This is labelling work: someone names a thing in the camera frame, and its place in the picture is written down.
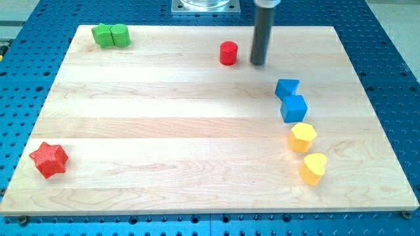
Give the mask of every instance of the yellow block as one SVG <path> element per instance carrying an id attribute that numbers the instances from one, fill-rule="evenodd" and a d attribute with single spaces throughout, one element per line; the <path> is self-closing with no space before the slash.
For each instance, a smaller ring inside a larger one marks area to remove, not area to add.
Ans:
<path id="1" fill-rule="evenodd" d="M 297 123 L 291 129 L 287 142 L 293 151 L 305 153 L 314 143 L 316 135 L 317 134 L 312 125 Z"/>
<path id="2" fill-rule="evenodd" d="M 312 186 L 317 185 L 326 172 L 326 163 L 327 157 L 324 154 L 313 153 L 307 155 L 299 168 L 299 174 L 303 181 Z"/>

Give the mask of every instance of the metal base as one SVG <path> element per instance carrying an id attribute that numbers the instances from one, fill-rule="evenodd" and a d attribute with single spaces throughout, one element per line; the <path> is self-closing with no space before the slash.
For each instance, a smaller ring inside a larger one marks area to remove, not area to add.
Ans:
<path id="1" fill-rule="evenodd" d="M 199 7 L 182 0 L 172 0 L 171 12 L 172 15 L 239 14 L 241 13 L 241 7 L 239 0 L 229 0 L 219 7 Z"/>

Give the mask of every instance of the toy block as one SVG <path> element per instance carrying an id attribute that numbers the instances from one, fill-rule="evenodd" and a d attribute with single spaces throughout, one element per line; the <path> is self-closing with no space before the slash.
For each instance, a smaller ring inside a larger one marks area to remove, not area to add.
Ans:
<path id="1" fill-rule="evenodd" d="M 298 86 L 298 79 L 279 79 L 274 93 L 283 101 L 285 96 L 295 95 Z"/>
<path id="2" fill-rule="evenodd" d="M 102 23 L 92 28 L 93 39 L 101 48 L 114 46 L 110 29 L 111 26 Z"/>
<path id="3" fill-rule="evenodd" d="M 111 27 L 112 39 L 117 47 L 126 47 L 130 45 L 129 28 L 124 24 L 116 24 Z"/>
<path id="4" fill-rule="evenodd" d="M 313 153 L 307 155 L 299 168 L 302 180 L 309 185 L 316 186 L 326 172 L 326 163 L 327 157 L 324 154 Z"/>
<path id="5" fill-rule="evenodd" d="M 238 58 L 238 45 L 235 42 L 226 41 L 220 44 L 220 62 L 225 66 L 236 63 Z"/>
<path id="6" fill-rule="evenodd" d="M 316 131 L 312 125 L 297 123 L 290 131 L 287 143 L 293 151 L 307 152 L 316 138 Z"/>
<path id="7" fill-rule="evenodd" d="M 68 160 L 68 156 L 61 145 L 49 145 L 43 142 L 38 150 L 29 156 L 35 161 L 35 166 L 45 178 L 66 171 L 64 164 Z"/>
<path id="8" fill-rule="evenodd" d="M 285 123 L 303 121 L 307 110 L 308 106 L 302 95 L 285 96 L 280 107 L 280 113 Z"/>

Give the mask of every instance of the green block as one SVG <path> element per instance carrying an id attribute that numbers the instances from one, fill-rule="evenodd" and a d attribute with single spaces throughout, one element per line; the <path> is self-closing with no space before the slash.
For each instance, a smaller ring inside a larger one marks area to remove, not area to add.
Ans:
<path id="1" fill-rule="evenodd" d="M 126 47 L 130 45 L 129 28 L 123 24 L 116 24 L 111 27 L 112 39 L 117 47 Z"/>
<path id="2" fill-rule="evenodd" d="M 111 29 L 112 26 L 100 23 L 97 27 L 92 28 L 93 39 L 101 48 L 114 46 Z"/>

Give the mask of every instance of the red cylinder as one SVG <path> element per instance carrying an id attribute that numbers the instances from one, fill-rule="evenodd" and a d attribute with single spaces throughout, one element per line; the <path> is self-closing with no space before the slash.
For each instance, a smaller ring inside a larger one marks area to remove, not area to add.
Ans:
<path id="1" fill-rule="evenodd" d="M 236 63 L 238 56 L 238 45 L 231 41 L 220 44 L 220 62 L 225 66 L 231 66 Z"/>

